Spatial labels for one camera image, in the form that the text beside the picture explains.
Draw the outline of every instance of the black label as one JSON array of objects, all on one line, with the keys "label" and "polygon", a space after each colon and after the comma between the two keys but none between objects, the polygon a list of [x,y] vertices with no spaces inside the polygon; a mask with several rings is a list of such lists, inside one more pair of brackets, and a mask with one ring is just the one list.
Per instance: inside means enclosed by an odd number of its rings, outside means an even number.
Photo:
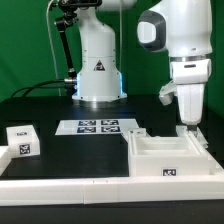
[{"label": "black label", "polygon": [[30,144],[23,144],[19,146],[20,155],[30,154]]},{"label": "black label", "polygon": [[96,133],[96,128],[95,127],[78,128],[77,133]]},{"label": "black label", "polygon": [[177,169],[163,169],[163,176],[177,176]]},{"label": "black label", "polygon": [[121,132],[120,127],[101,127],[101,131],[104,133],[119,133]]},{"label": "black label", "polygon": [[79,121],[79,126],[95,126],[96,121]]},{"label": "black label", "polygon": [[19,132],[19,133],[16,133],[17,136],[26,136],[28,135],[28,132]]},{"label": "black label", "polygon": [[101,121],[101,125],[119,125],[118,120],[103,120]]}]

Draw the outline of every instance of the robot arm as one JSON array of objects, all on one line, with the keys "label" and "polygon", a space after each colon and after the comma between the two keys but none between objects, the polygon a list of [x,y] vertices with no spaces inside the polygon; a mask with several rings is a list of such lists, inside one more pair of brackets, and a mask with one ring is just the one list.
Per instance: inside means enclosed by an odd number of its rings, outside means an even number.
[{"label": "robot arm", "polygon": [[145,11],[138,24],[140,44],[148,51],[169,51],[170,78],[162,87],[164,105],[178,98],[180,116],[189,127],[201,121],[204,87],[211,75],[210,0],[162,0]]},{"label": "robot arm", "polygon": [[[63,17],[56,20],[64,45],[69,75],[77,80],[74,103],[86,107],[110,107],[125,101],[122,75],[116,68],[115,33],[100,22],[97,10],[119,11],[128,9],[137,0],[59,0]],[[82,45],[82,69],[74,72],[65,38],[65,29],[77,23]]]}]

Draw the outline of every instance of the black tabletop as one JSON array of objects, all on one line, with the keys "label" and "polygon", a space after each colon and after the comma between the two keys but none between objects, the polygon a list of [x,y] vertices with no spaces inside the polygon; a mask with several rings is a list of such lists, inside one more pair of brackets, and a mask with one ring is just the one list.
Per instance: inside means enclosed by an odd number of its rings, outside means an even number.
[{"label": "black tabletop", "polygon": [[[74,106],[67,97],[27,97],[0,104],[0,145],[6,127],[33,125],[41,155],[13,159],[0,180],[129,176],[127,142],[120,134],[55,136],[60,120],[136,119],[152,136],[176,136],[177,104],[164,107],[157,96],[129,96],[108,109]],[[224,120],[204,107],[200,129],[209,152],[223,165]],[[100,205],[1,207],[4,223],[224,223],[224,201],[139,202]]]}]

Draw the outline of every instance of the cable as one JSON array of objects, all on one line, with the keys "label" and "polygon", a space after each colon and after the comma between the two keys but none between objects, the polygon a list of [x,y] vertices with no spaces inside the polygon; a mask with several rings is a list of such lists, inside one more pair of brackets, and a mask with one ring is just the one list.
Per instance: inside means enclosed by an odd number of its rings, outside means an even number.
[{"label": "cable", "polygon": [[51,27],[50,27],[50,20],[49,20],[49,11],[50,11],[50,7],[51,7],[53,2],[54,2],[54,0],[51,0],[48,3],[47,11],[46,11],[46,21],[47,21],[47,30],[48,30],[49,42],[50,42],[50,46],[51,46],[51,53],[52,53],[52,58],[53,58],[53,63],[54,63],[55,77],[56,77],[56,79],[59,79],[57,60],[56,60],[56,56],[55,56],[55,50],[54,50],[54,44],[53,44],[53,39],[52,39],[52,35],[51,35]]},{"label": "cable", "polygon": [[38,83],[36,85],[34,85],[33,87],[29,88],[23,95],[22,97],[26,97],[33,89],[35,89],[36,87],[40,87],[40,86],[44,86],[44,85],[50,85],[50,84],[54,84],[54,83],[61,83],[64,82],[63,79],[59,79],[59,80],[53,80],[53,81],[46,81],[46,82],[41,82]]},{"label": "cable", "polygon": [[18,89],[16,90],[12,95],[11,95],[11,98],[13,98],[17,93],[23,91],[23,90],[28,90],[28,89],[56,89],[56,88],[64,88],[64,86],[52,86],[52,87],[46,87],[46,86],[36,86],[35,88],[34,87],[24,87],[24,88],[21,88],[21,89]]},{"label": "cable", "polygon": [[121,72],[121,63],[122,63],[122,47],[123,47],[123,14],[122,14],[122,2],[123,0],[120,0],[120,66],[119,70]]}]

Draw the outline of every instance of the green backdrop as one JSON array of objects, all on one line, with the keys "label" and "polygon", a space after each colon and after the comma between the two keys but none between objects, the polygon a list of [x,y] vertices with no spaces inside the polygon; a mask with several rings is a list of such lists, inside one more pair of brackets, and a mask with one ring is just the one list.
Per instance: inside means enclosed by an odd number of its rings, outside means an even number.
[{"label": "green backdrop", "polygon": [[[137,42],[136,27],[141,13],[159,0],[138,0],[123,12],[122,64],[119,65],[119,13],[98,13],[100,20],[116,32],[117,66],[124,76],[124,90],[128,94],[158,94],[169,81],[168,53],[146,52]],[[212,0],[213,10],[213,74],[207,85],[205,102],[224,117],[224,1]],[[0,1],[0,101],[17,89],[54,80],[55,73],[46,26],[48,0]],[[54,27],[54,19],[61,12],[50,12],[59,77],[67,77],[61,41]],[[81,46],[76,26],[68,30],[68,38],[77,71],[81,68]],[[36,90],[34,96],[57,95],[57,90]]]}]

